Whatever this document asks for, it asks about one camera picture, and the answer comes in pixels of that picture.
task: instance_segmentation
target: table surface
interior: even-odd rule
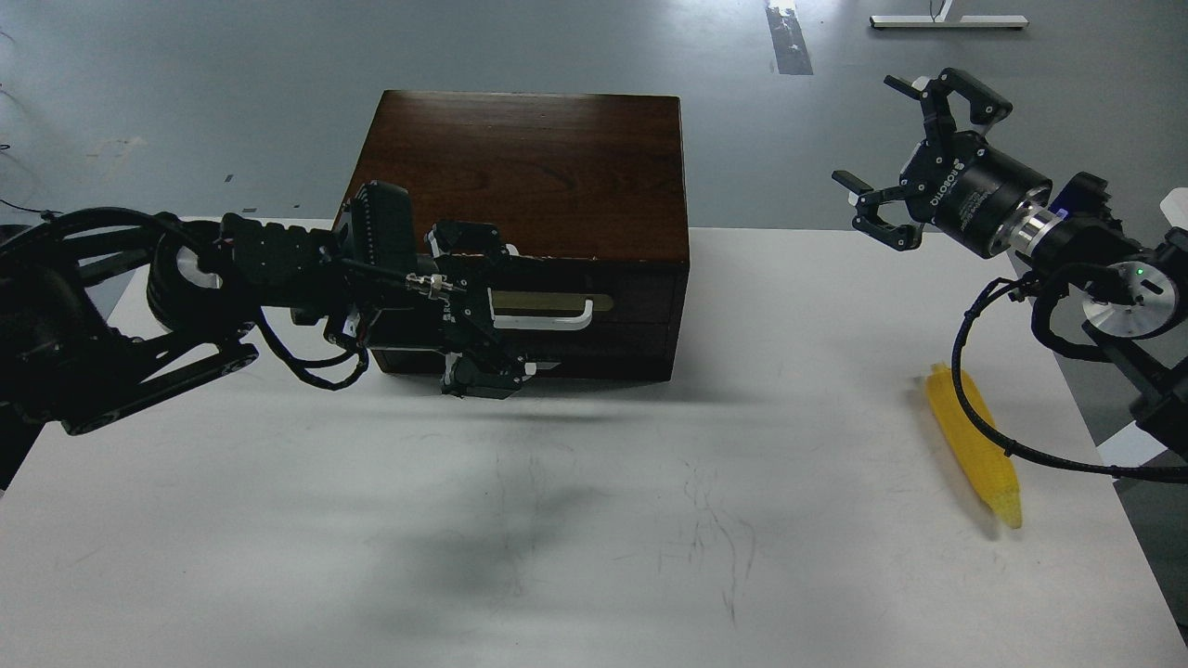
[[[1108,479],[980,505],[920,391],[1005,258],[693,229],[674,379],[504,402],[265,353],[0,500],[5,666],[1183,666]],[[151,330],[144,277],[113,321]],[[273,319],[311,353],[315,330]],[[1097,455],[1028,309],[975,327],[998,424]]]

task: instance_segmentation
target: wooden drawer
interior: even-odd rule
[[[406,188],[419,237],[438,220],[499,226],[548,258],[523,291],[608,295],[582,332],[507,332],[542,374],[668,379],[689,275],[680,100],[642,95],[385,92],[347,197]],[[428,247],[422,247],[428,253]],[[377,352],[387,372],[437,372],[423,353]]]

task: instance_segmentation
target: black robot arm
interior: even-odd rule
[[[435,226],[434,254],[418,253],[409,195],[394,185],[364,185],[329,231],[106,208],[5,232],[0,412],[25,423],[83,434],[132,415],[253,361],[257,348],[241,340],[253,328],[301,380],[328,390],[356,380],[371,349],[446,355],[442,392],[457,396],[503,398],[535,373],[494,327],[489,286],[539,260],[508,252],[494,226],[460,221]],[[86,292],[143,265],[166,329],[151,339],[109,327]],[[261,307],[287,308],[297,324],[324,322],[340,352],[292,355]],[[171,367],[207,344],[215,352]],[[315,373],[350,359],[342,380]]]
[[[1013,248],[1031,269],[1013,296],[1035,298],[1036,339],[1064,357],[1116,365],[1139,390],[1131,405],[1138,427],[1188,456],[1188,357],[1169,367],[1136,344],[1171,332],[1188,316],[1188,232],[1173,228],[1155,248],[1126,238],[1106,206],[1106,182],[1086,172],[1049,203],[1050,179],[986,141],[1011,103],[961,70],[884,82],[920,102],[924,139],[891,188],[876,190],[847,171],[833,172],[852,194],[853,226],[898,251],[918,247],[924,225],[984,258]],[[974,128],[956,130],[952,93],[968,100]],[[879,206],[897,200],[911,223],[879,216]],[[1053,311],[1073,289],[1082,294],[1082,329],[1092,345],[1053,332]]]

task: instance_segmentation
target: yellow toy corn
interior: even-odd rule
[[[993,426],[994,421],[986,409],[986,402],[965,371],[961,372],[961,385],[965,387],[969,405]],[[974,491],[1007,527],[1011,529],[1022,527],[1023,508],[1019,503],[1019,479],[1015,475],[1015,465],[1001,448],[978,431],[961,410],[953,387],[953,371],[947,365],[934,364],[933,374],[924,382],[924,392],[933,407],[933,415],[944,431],[944,440],[949,442],[949,448],[956,455]]]

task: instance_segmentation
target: black cable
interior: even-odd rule
[[[1023,443],[1006,436],[998,429],[994,429],[990,423],[987,423],[978,411],[974,410],[973,405],[969,404],[968,397],[966,397],[965,386],[961,383],[961,352],[965,348],[966,342],[969,339],[969,330],[973,328],[973,323],[978,320],[978,316],[986,310],[990,304],[996,302],[1003,295],[1010,294],[1025,283],[1031,282],[1032,278],[1025,276],[1019,281],[1007,281],[1005,278],[996,278],[978,295],[973,305],[969,310],[965,313],[965,319],[961,321],[961,328],[958,330],[956,340],[953,344],[953,359],[952,359],[952,372],[953,372],[953,389],[958,396],[958,403],[961,404],[961,410],[965,411],[966,417],[969,422],[981,431],[986,439],[993,442],[996,446],[1003,448],[1006,456],[1012,454],[1019,455],[1019,458],[1028,461],[1040,464],[1042,466],[1049,466],[1053,468],[1061,468],[1064,471],[1078,471],[1081,473],[1100,473],[1104,475],[1113,475],[1114,478],[1132,478],[1136,480],[1150,480],[1154,483],[1176,483],[1176,484],[1188,484],[1188,466],[1161,466],[1161,467],[1130,467],[1130,466],[1101,466],[1094,464],[1085,464],[1080,461],[1073,461],[1063,458],[1059,458],[1053,454],[1048,454],[1041,450],[1036,450],[1024,446]]]
[[[173,222],[143,212],[105,207],[82,209],[65,214],[61,218],[51,218],[44,225],[33,227],[11,241],[0,245],[0,260],[11,257],[20,248],[36,244],[49,235],[65,238],[72,234],[80,234],[82,232],[90,232],[93,229],[101,229],[105,227],[128,226],[148,227],[157,229],[163,234],[173,237],[178,240],[178,242],[181,242],[182,246],[192,251],[194,254],[197,256],[200,263],[204,266],[209,266],[215,271],[215,273],[221,276],[225,281],[225,285],[234,288],[240,297],[247,298],[247,302],[245,303],[245,307],[247,307],[245,316],[251,320],[253,324],[260,328],[260,334],[264,336],[264,341],[267,344],[268,349],[271,349],[272,353],[289,367],[289,371],[291,371],[298,380],[322,390],[334,391],[354,384],[359,380],[364,372],[367,371],[369,358],[365,348],[346,351],[345,354],[323,360],[303,360],[293,355],[268,324],[267,317],[264,315],[264,309],[259,301],[252,298],[251,285],[248,284],[247,278],[244,277],[242,272],[239,271],[239,267],[236,267],[233,263],[226,261],[226,258],[223,258],[222,254],[214,252],[211,246],[202,244]],[[309,368],[324,368],[327,366],[341,364],[352,355],[358,355],[355,368],[342,380],[327,380],[326,378],[315,376],[308,371]]]
[[[5,198],[0,198],[0,204],[5,204],[6,207],[12,207],[12,208],[17,209],[18,212],[29,212],[31,214],[38,214],[38,215],[45,215],[45,214],[58,215],[58,214],[62,213],[62,212],[56,212],[53,209],[31,209],[29,207],[20,207],[20,206],[13,204],[12,202],[10,202],[8,200],[5,200]]]

